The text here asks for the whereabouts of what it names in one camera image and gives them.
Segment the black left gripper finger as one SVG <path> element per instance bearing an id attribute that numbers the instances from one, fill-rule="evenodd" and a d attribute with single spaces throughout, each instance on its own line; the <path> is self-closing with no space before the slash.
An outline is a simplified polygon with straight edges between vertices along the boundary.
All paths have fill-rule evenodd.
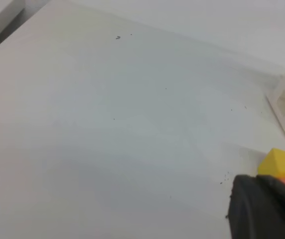
<path id="1" fill-rule="evenodd" d="M 232 239 L 285 239 L 285 183 L 273 176 L 237 175 L 226 218 Z"/>

